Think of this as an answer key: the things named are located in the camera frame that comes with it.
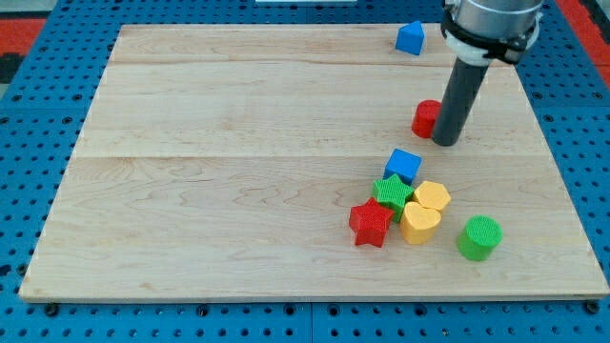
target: blue triangular prism block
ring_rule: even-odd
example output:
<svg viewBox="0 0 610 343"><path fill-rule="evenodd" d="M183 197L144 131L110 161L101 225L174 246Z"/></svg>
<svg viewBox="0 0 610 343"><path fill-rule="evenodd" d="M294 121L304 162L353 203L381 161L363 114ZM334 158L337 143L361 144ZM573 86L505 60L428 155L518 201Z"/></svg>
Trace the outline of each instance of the blue triangular prism block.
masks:
<svg viewBox="0 0 610 343"><path fill-rule="evenodd" d="M415 21L398 29L396 37L396 49L420 55L423 48L425 33L420 21Z"/></svg>

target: green block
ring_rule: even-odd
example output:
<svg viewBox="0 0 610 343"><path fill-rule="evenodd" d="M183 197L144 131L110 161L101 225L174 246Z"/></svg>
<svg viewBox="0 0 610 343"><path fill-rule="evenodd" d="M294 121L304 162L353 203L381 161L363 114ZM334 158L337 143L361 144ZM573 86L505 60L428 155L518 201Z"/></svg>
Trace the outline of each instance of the green block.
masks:
<svg viewBox="0 0 610 343"><path fill-rule="evenodd" d="M404 205L411 200L414 188L405 185L397 174L373 182L373 198L383 207L394 211L392 221L398 223L404 211Z"/></svg>
<svg viewBox="0 0 610 343"><path fill-rule="evenodd" d="M484 261L502 240L498 222L485 215L476 215L466 222L457 238L457 249L469 260Z"/></svg>

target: red cylinder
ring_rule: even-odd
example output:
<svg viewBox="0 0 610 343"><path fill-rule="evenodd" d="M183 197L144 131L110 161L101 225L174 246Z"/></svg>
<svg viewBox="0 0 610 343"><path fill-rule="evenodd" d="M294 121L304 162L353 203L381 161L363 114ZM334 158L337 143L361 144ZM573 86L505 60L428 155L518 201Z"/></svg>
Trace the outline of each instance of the red cylinder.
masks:
<svg viewBox="0 0 610 343"><path fill-rule="evenodd" d="M411 130L421 138L432 137L432 129L437 122L440 103L437 100L424 100L417 105L416 116L413 118Z"/></svg>

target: toy block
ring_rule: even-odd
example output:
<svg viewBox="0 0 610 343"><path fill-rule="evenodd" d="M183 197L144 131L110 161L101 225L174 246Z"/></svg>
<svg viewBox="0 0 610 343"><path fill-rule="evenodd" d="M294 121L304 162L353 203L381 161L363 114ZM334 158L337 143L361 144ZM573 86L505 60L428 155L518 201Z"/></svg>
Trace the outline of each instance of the toy block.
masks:
<svg viewBox="0 0 610 343"><path fill-rule="evenodd" d="M424 100L417 105L416 115L411 124L411 130L421 138L432 137L432 130L440 113L440 103L437 100Z"/></svg>
<svg viewBox="0 0 610 343"><path fill-rule="evenodd" d="M498 222L485 215L476 215L466 222L457 238L457 249L469 260L484 261L502 240Z"/></svg>
<svg viewBox="0 0 610 343"><path fill-rule="evenodd" d="M405 25L398 29L398 36L396 37L396 49L409 52L414 55L420 55L423 50L423 43L425 39L425 33L421 22L418 20Z"/></svg>
<svg viewBox="0 0 610 343"><path fill-rule="evenodd" d="M443 212L451 202L451 195L444 185L437 182L424 181L413 193L413 200L426 209Z"/></svg>
<svg viewBox="0 0 610 343"><path fill-rule="evenodd" d="M435 235L440 224L440 212L424 209L417 202L410 201L404 207L400 219L400 232L409 244L424 244Z"/></svg>
<svg viewBox="0 0 610 343"><path fill-rule="evenodd" d="M392 174L397 174L402 182L411 185L416 178L420 165L421 157L407 151L394 149L388 163L385 165L383 178L385 179L392 176Z"/></svg>
<svg viewBox="0 0 610 343"><path fill-rule="evenodd" d="M373 182L373 198L379 205L394 211L392 220L395 223L400 221L404 204L411 200L414 191L413 187L403 184L396 174Z"/></svg>
<svg viewBox="0 0 610 343"><path fill-rule="evenodd" d="M354 244L372 244L381 248L393 215L394 211L379 205L374 198L363 205L352 207L350 228L356 234Z"/></svg>

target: yellow block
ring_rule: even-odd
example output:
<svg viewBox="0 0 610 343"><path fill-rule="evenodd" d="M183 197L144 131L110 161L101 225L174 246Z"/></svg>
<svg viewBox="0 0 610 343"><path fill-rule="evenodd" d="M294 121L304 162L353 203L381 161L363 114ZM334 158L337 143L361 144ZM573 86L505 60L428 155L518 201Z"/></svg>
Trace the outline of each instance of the yellow block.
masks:
<svg viewBox="0 0 610 343"><path fill-rule="evenodd" d="M451 202L451 195L444 185L437 182L424 181L413 193L413 200L426 209L442 212Z"/></svg>
<svg viewBox="0 0 610 343"><path fill-rule="evenodd" d="M400 231L409 244L423 244L435 235L439 223L439 211L425 209L417 202L410 201L404 207Z"/></svg>

